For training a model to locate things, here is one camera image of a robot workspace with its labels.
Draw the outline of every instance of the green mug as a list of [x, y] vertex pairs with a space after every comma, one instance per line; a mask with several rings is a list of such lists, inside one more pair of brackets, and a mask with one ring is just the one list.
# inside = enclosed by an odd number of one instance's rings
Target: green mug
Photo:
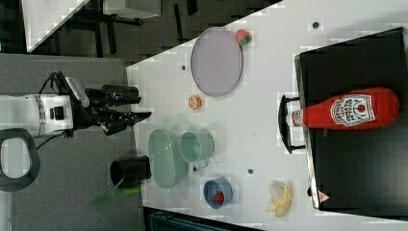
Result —
[[208, 165], [207, 159], [214, 153], [214, 140], [206, 130], [186, 132], [179, 140], [179, 147], [183, 158], [196, 171]]

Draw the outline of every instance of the small red object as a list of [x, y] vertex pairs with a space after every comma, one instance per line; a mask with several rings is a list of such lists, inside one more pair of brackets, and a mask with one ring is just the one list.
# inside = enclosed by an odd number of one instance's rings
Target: small red object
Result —
[[217, 192], [217, 193], [214, 195], [214, 201], [215, 201], [217, 204], [219, 204], [219, 205], [223, 204], [223, 203], [224, 203], [224, 193], [222, 193], [222, 192]]
[[237, 31], [237, 33], [235, 33], [235, 39], [239, 45], [247, 45], [252, 40], [251, 35], [245, 30]]
[[317, 105], [292, 112], [290, 126], [334, 130], [364, 130], [393, 123], [399, 115], [399, 100], [389, 89], [354, 90]]

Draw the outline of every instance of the red ketchup bottle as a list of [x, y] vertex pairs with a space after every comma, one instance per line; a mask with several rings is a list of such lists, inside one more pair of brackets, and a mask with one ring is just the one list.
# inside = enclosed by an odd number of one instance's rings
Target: red ketchup bottle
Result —
[[317, 105], [294, 111], [286, 118], [293, 127], [364, 130], [383, 127], [398, 118], [399, 100], [392, 90], [354, 90]]

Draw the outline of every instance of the black case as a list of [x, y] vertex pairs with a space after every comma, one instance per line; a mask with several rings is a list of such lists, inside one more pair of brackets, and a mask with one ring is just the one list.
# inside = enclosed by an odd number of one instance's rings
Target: black case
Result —
[[408, 218], [408, 75], [402, 28], [298, 56], [305, 106], [351, 90], [385, 87], [400, 100], [398, 120], [366, 131], [310, 129], [322, 211]]

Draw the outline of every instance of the small orange object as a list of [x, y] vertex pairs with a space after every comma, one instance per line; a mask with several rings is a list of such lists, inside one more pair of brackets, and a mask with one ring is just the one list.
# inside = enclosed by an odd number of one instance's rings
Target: small orange object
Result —
[[192, 109], [199, 109], [201, 107], [201, 99], [198, 95], [193, 95], [189, 98], [189, 106]]

